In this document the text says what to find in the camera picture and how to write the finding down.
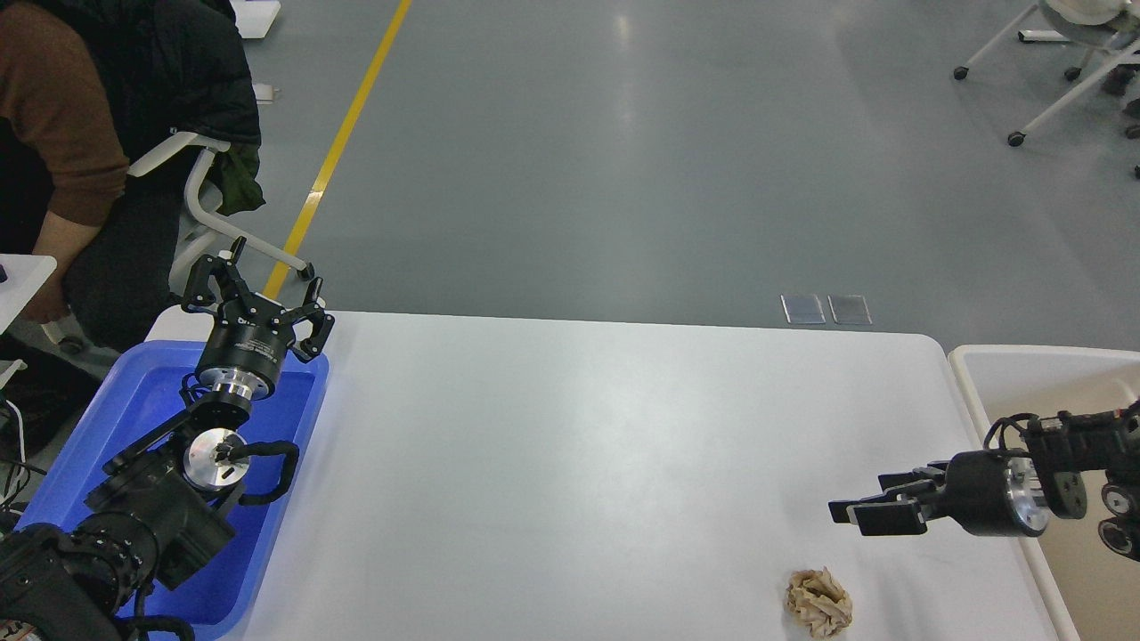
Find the metal floor plate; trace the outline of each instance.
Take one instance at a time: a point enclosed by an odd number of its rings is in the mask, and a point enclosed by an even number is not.
[[[831,316],[839,325],[871,325],[871,311],[866,299],[860,295],[829,295]]]
[[[823,316],[823,303],[815,294],[781,294],[784,316],[792,325],[823,325],[828,322]]]

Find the yellow floor line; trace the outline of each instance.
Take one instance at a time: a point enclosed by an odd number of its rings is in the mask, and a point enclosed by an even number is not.
[[[368,65],[368,71],[364,74],[364,80],[360,81],[356,97],[352,98],[352,105],[349,106],[349,112],[344,115],[344,121],[341,122],[336,138],[333,138],[333,145],[328,148],[325,162],[320,165],[320,171],[317,172],[317,179],[312,182],[312,188],[309,189],[309,196],[304,198],[304,205],[296,217],[293,230],[290,232],[288,240],[285,241],[284,249],[287,253],[295,254],[296,250],[301,248],[301,242],[304,241],[304,235],[309,232],[309,225],[317,213],[320,200],[325,196],[328,180],[333,177],[333,171],[336,170],[336,163],[340,162],[341,154],[344,153],[344,146],[348,144],[349,137],[352,136],[352,128],[356,127],[357,119],[360,117],[360,111],[364,109],[364,104],[368,100],[372,87],[376,83],[376,76],[380,75],[380,70],[384,66],[384,58],[388,57],[388,51],[391,50],[396,34],[399,33],[400,25],[404,24],[404,16],[407,15],[412,0],[401,0],[400,6],[396,8],[396,15],[392,16],[392,22],[388,25],[384,39],[380,41],[376,55],[372,57],[372,64]],[[269,275],[269,281],[266,282],[266,289],[262,292],[269,298],[277,298],[288,273],[288,266],[278,262],[274,267],[272,274]]]

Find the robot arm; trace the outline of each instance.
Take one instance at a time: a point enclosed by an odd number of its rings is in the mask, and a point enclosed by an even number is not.
[[[181,585],[235,536],[230,510],[287,492],[296,445],[247,444],[237,430],[253,401],[274,392],[286,352],[311,360],[334,320],[319,301],[319,278],[296,309],[251,293],[235,266],[243,246],[238,238],[230,252],[199,258],[187,284],[182,308],[214,317],[184,381],[187,407],[103,466],[108,478],[84,501],[92,514],[74,532],[34,524],[0,541],[0,641],[133,641],[155,631],[192,641],[186,622],[146,616],[153,582]],[[298,341],[293,326],[302,320],[314,331]],[[285,457],[277,487],[263,495],[245,494],[242,480],[254,456]],[[132,597],[133,616],[116,617]]]
[[[1007,445],[1010,429],[1024,449]],[[983,445],[950,461],[881,474],[882,494],[832,501],[831,519],[858,526],[864,536],[923,534],[927,522],[940,517],[977,536],[1041,536],[1050,512],[1084,517],[1081,472],[1105,470],[1101,498],[1114,517],[1100,522],[1100,538],[1117,554],[1140,561],[1140,400],[1099,414],[1000,419]]]

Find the gray floor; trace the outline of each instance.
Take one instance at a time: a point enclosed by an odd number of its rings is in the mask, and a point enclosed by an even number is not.
[[[781,293],[862,294],[947,350],[1138,349],[1122,102],[1013,149],[1080,52],[950,79],[1023,3],[413,2],[301,254],[334,309],[780,327]],[[284,242],[396,6],[290,0],[250,43],[282,94],[243,225]]]

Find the black jacket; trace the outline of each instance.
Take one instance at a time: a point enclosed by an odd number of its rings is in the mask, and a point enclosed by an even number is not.
[[[261,143],[250,67],[228,1],[32,1],[87,43],[132,161],[171,129]]]

